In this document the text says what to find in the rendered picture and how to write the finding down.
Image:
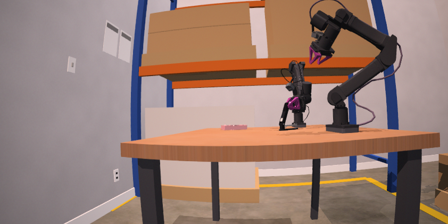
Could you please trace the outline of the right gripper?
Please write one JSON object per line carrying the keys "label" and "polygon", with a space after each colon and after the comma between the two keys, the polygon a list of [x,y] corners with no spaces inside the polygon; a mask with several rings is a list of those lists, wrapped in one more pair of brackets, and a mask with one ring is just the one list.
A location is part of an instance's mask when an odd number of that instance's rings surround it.
{"label": "right gripper", "polygon": [[295,86],[295,88],[293,90],[293,97],[290,97],[287,100],[287,103],[289,103],[288,108],[289,108],[289,110],[300,110],[302,108],[305,108],[306,101],[307,100],[305,99],[305,96],[303,97],[303,96],[299,95],[298,87]]}

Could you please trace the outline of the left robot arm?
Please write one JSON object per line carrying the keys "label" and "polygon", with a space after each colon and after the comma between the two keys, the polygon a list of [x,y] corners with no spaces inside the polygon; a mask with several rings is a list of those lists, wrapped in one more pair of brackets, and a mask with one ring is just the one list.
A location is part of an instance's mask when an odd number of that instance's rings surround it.
{"label": "left robot arm", "polygon": [[348,108],[346,107],[344,100],[377,74],[385,71],[386,68],[395,63],[397,37],[394,35],[389,36],[376,30],[346,9],[338,9],[334,18],[319,10],[312,17],[310,24],[320,31],[325,30],[324,34],[327,36],[327,39],[335,40],[341,28],[343,28],[344,30],[346,29],[357,34],[381,50],[380,54],[377,55],[372,62],[346,82],[333,88],[327,96],[329,100],[328,103],[330,105],[335,105],[335,107],[333,109],[333,125],[326,125],[326,127],[358,128],[359,125],[350,125]]}

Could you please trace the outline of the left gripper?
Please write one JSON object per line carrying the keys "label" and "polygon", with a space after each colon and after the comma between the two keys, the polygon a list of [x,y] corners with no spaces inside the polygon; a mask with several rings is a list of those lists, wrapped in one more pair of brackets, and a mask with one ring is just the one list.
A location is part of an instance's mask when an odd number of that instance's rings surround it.
{"label": "left gripper", "polygon": [[[331,48],[332,44],[335,40],[327,39],[327,36],[323,32],[313,31],[319,37],[315,42],[312,42],[310,49],[310,59],[309,63],[312,64],[315,60],[318,59],[317,63],[320,65],[322,62],[330,59],[332,57],[332,53],[334,54],[334,50]],[[314,52],[315,57],[312,60],[312,54]],[[319,53],[320,52],[320,53]],[[323,60],[320,61],[322,55],[326,56]]]}

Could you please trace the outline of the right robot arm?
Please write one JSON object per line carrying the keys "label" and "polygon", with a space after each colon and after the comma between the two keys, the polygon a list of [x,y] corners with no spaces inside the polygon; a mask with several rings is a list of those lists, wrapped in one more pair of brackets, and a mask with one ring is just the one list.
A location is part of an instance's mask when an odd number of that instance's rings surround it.
{"label": "right robot arm", "polygon": [[[292,66],[292,67],[291,67]],[[312,83],[305,81],[304,80],[304,75],[303,75],[303,69],[305,67],[305,62],[299,62],[298,64],[296,64],[296,62],[291,62],[289,64],[289,71],[291,71],[293,73],[294,79],[293,82],[294,85],[298,87],[298,91],[299,94],[302,96],[305,96],[306,104],[309,104],[312,100],[311,98],[311,89],[312,89]],[[299,81],[299,82],[296,82]],[[287,83],[286,84],[286,88],[287,90],[293,91],[295,86],[292,83]],[[292,110],[292,113],[294,113],[294,123],[298,123],[297,125],[305,125],[306,123],[304,123],[303,121],[303,112],[305,112],[306,110],[306,105],[305,108],[302,108],[300,110]]]}

